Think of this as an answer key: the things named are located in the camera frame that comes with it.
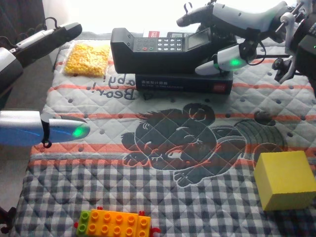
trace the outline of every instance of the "checkered fabric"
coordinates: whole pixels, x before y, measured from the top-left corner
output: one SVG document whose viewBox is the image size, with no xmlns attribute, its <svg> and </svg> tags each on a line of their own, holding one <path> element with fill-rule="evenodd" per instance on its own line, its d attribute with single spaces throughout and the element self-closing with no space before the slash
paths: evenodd
<svg viewBox="0 0 316 237">
<path fill-rule="evenodd" d="M 284 51 L 264 44 L 268 54 Z M 264 212 L 253 177 L 261 152 L 293 150 L 305 150 L 316 175 L 316 100 L 305 77 L 279 85 L 268 61 L 235 72 L 228 97 L 138 92 L 134 76 L 113 66 L 103 79 L 64 75 L 69 46 L 44 111 L 84 118 L 91 132 L 32 148 L 10 236 L 75 236 L 80 212 L 98 206 L 144 210 L 157 237 L 315 235 L 315 201 Z"/>
</svg>

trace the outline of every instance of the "bag of yellow beads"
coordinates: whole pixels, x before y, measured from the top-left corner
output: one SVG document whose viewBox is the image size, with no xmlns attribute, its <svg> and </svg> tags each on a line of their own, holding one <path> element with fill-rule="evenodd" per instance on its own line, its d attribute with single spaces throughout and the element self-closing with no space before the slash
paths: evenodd
<svg viewBox="0 0 316 237">
<path fill-rule="evenodd" d="M 77 43 L 71 50 L 64 68 L 67 74 L 102 77 L 108 67 L 110 46 Z"/>
</svg>

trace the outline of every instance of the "bear face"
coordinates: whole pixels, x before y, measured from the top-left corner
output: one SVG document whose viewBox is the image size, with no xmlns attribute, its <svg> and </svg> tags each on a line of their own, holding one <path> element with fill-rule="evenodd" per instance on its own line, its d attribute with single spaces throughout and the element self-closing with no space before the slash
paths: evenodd
<svg viewBox="0 0 316 237">
<path fill-rule="evenodd" d="M 126 158 L 126 164 L 148 158 L 157 169 L 167 164 L 184 169 L 205 161 L 216 148 L 216 137 L 207 127 L 215 121 L 209 106 L 188 104 L 183 110 L 151 112 L 140 115 L 140 119 L 135 133 L 122 136 L 127 149 L 139 151 Z"/>
</svg>

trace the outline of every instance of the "red logo on book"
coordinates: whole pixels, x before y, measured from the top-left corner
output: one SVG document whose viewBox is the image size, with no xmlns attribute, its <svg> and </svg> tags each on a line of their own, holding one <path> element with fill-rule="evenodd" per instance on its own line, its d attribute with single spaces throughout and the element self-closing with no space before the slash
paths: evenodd
<svg viewBox="0 0 316 237">
<path fill-rule="evenodd" d="M 222 93 L 226 90 L 226 84 L 224 83 L 216 83 L 213 87 L 213 92 Z"/>
<path fill-rule="evenodd" d="M 159 31 L 149 31 L 149 38 L 158 38 L 159 37 Z"/>
</svg>

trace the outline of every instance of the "keypad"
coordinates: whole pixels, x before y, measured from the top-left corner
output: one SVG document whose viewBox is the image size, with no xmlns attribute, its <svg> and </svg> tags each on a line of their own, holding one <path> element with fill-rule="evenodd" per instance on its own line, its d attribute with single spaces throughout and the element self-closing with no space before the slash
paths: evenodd
<svg viewBox="0 0 316 237">
<path fill-rule="evenodd" d="M 137 38 L 136 52 L 182 52 L 183 38 Z"/>
</svg>

